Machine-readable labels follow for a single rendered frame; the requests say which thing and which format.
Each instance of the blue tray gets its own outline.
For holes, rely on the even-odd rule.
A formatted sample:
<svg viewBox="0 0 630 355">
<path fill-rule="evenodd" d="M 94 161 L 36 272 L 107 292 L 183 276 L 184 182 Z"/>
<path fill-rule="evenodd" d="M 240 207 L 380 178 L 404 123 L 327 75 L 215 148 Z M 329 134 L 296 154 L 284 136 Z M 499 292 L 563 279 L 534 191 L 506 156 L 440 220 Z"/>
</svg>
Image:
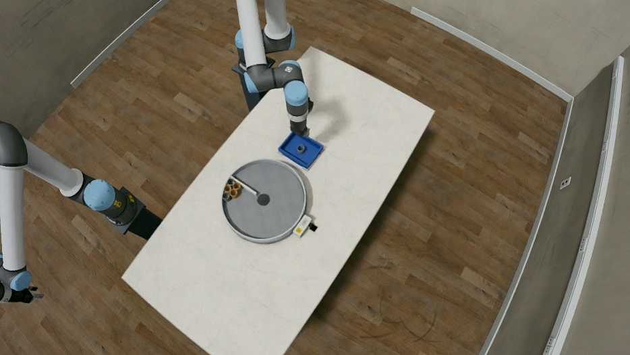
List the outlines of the blue tray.
<svg viewBox="0 0 630 355">
<path fill-rule="evenodd" d="M 298 146 L 302 146 L 304 151 L 300 154 L 298 152 Z M 291 132 L 291 134 L 280 145 L 278 151 L 285 157 L 291 159 L 294 163 L 303 167 L 304 169 L 310 168 L 315 162 L 315 159 L 324 149 L 321 143 L 308 137 L 301 137 Z"/>
</svg>

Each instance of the wooden floor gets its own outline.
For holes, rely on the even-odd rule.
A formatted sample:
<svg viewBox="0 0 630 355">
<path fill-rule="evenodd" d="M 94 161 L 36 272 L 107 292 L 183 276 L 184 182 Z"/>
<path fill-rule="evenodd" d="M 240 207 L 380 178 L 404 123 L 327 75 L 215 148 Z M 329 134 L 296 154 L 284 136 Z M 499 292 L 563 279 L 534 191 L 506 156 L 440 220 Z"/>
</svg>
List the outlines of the wooden floor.
<svg viewBox="0 0 630 355">
<path fill-rule="evenodd" d="M 566 103 L 388 3 L 289 0 L 288 10 L 297 47 L 275 59 L 313 46 L 436 110 L 288 354 L 477 354 L 532 228 Z M 172 0 L 31 141 L 164 217 L 248 114 L 230 71 L 237 29 L 234 0 Z M 29 174 L 25 185 L 28 268 L 45 297 L 0 307 L 0 354 L 204 354 L 121 280 L 144 240 Z"/>
</svg>

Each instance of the robotic arm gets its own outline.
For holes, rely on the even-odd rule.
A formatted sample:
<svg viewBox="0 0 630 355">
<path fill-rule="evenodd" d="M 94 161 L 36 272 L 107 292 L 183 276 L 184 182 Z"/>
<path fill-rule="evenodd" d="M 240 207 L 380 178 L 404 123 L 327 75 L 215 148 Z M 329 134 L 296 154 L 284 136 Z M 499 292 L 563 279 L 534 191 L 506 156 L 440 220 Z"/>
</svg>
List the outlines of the robotic arm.
<svg viewBox="0 0 630 355">
<path fill-rule="evenodd" d="M 308 137 L 306 117 L 313 108 L 304 84 L 302 69 L 296 61 L 283 61 L 276 68 L 267 66 L 266 54 L 288 51 L 295 46 L 293 26 L 287 22 L 286 0 L 265 0 L 267 25 L 260 30 L 256 0 L 237 0 L 241 29 L 235 37 L 239 65 L 245 70 L 250 93 L 284 88 L 291 131 Z"/>
<path fill-rule="evenodd" d="M 0 303 L 33 299 L 32 276 L 26 270 L 24 248 L 24 170 L 57 187 L 65 197 L 107 217 L 123 234 L 131 230 L 149 239 L 161 219 L 125 188 L 112 187 L 78 169 L 70 169 L 22 138 L 0 121 Z"/>
</svg>

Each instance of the blue joint cap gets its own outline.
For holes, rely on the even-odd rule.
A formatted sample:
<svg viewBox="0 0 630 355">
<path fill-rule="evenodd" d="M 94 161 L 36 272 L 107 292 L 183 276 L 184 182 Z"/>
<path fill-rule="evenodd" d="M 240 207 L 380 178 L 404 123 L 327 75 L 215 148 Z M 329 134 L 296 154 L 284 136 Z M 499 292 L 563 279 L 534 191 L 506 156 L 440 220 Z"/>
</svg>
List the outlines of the blue joint cap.
<svg viewBox="0 0 630 355">
<path fill-rule="evenodd" d="M 256 88 L 254 81 L 252 81 L 252 79 L 250 78 L 250 75 L 245 73 L 243 74 L 243 76 L 245 76 L 245 85 L 247 85 L 247 91 L 249 91 L 250 94 L 258 92 L 258 89 Z"/>
<path fill-rule="evenodd" d="M 114 203 L 114 187 L 101 179 L 91 181 L 83 191 L 83 201 L 95 211 L 104 211 Z"/>
<path fill-rule="evenodd" d="M 285 100 L 291 106 L 299 107 L 308 100 L 308 88 L 299 80 L 294 80 L 285 86 Z"/>
<path fill-rule="evenodd" d="M 293 29 L 293 26 L 291 26 L 291 45 L 289 45 L 289 50 L 292 50 L 293 48 L 295 48 L 295 30 Z"/>
<path fill-rule="evenodd" d="M 31 275 L 28 271 L 22 271 L 11 280 L 11 284 L 9 286 L 11 286 L 12 290 L 22 291 L 30 285 L 32 280 L 33 275 Z"/>
<path fill-rule="evenodd" d="M 236 48 L 243 49 L 243 35 L 241 34 L 241 30 L 236 32 L 236 36 L 234 36 L 234 42 L 236 43 Z"/>
<path fill-rule="evenodd" d="M 294 61 L 294 60 L 285 60 L 282 63 L 280 63 L 280 65 L 278 65 L 278 66 L 280 67 L 280 66 L 282 66 L 284 64 L 293 64 L 293 65 L 295 65 L 296 67 L 298 67 L 300 69 L 302 68 L 301 66 L 299 66 L 299 63 Z"/>
</svg>

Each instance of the table top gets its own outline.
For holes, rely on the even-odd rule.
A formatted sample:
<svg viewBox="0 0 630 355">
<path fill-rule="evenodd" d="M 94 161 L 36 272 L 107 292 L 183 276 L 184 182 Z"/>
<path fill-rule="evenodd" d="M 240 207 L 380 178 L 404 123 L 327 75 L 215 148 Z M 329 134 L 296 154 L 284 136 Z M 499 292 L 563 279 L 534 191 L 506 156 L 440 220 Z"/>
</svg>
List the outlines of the table top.
<svg viewBox="0 0 630 355">
<path fill-rule="evenodd" d="M 289 134 L 270 91 L 192 182 L 123 279 L 212 355 L 284 354 L 367 230 L 433 110 L 314 48 L 298 60 L 324 145 L 306 171 L 278 152 Z M 317 231 L 274 244 L 239 237 L 221 192 L 237 168 L 276 159 L 301 174 Z"/>
</svg>

